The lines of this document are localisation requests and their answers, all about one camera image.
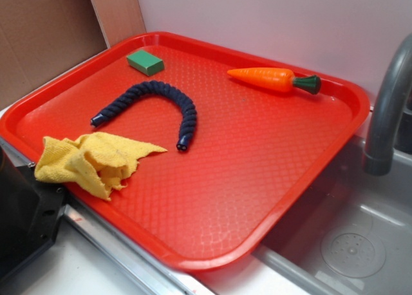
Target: dark blue rope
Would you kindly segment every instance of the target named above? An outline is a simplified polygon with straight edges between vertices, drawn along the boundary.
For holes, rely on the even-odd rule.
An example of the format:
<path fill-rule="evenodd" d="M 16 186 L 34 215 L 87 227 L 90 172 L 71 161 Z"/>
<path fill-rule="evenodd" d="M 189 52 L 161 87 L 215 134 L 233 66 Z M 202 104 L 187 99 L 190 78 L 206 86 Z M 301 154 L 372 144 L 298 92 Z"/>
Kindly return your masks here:
<path fill-rule="evenodd" d="M 110 121 L 146 94 L 161 95 L 179 105 L 182 110 L 183 120 L 180 124 L 179 141 L 176 147 L 181 151 L 185 151 L 189 146 L 190 140 L 193 138 L 196 127 L 196 108 L 194 107 L 193 101 L 186 94 L 170 84 L 161 81 L 145 81 L 130 87 L 125 93 L 115 99 L 114 102 L 95 115 L 90 120 L 91 125 L 97 128 L 102 123 Z"/>

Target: cardboard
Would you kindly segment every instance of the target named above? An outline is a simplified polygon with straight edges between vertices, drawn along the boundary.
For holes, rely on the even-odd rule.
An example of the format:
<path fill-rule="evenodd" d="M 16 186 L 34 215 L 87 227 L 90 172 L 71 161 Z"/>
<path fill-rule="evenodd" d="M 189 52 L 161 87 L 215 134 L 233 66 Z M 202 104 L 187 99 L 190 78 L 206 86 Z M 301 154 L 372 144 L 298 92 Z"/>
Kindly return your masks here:
<path fill-rule="evenodd" d="M 0 109 L 105 49 L 90 0 L 0 0 Z"/>

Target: toy carrot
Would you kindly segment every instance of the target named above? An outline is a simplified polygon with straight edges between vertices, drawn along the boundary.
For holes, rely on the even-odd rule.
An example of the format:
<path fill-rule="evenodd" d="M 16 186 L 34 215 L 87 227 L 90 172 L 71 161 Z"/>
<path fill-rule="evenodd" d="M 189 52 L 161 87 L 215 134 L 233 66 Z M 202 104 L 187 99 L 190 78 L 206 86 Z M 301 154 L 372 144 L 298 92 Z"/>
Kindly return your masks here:
<path fill-rule="evenodd" d="M 279 92 L 289 92 L 296 87 L 317 94 L 321 89 L 321 79 L 318 76 L 296 77 L 287 68 L 240 68 L 227 73 L 248 84 Z"/>

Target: sink basin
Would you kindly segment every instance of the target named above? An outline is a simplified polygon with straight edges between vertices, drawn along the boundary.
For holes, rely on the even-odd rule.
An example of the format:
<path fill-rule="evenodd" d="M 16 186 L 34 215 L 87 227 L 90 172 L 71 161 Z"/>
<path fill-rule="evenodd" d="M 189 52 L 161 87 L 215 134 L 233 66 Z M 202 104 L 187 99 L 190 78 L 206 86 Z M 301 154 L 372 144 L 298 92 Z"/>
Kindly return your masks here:
<path fill-rule="evenodd" d="M 371 176 L 363 144 L 353 137 L 262 242 L 313 294 L 412 290 L 412 159 L 396 152 L 390 174 Z"/>

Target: microfiber cloth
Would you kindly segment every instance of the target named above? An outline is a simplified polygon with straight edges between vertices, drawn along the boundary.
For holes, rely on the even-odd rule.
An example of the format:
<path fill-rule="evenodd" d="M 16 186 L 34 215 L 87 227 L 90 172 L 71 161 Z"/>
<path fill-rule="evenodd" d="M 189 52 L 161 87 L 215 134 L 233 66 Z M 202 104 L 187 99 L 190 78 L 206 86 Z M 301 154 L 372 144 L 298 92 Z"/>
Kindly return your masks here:
<path fill-rule="evenodd" d="M 110 200 L 113 189 L 137 169 L 138 159 L 166 149 L 128 138 L 96 132 L 77 140 L 44 137 L 44 151 L 35 168 L 38 181 L 76 182 L 90 194 Z"/>

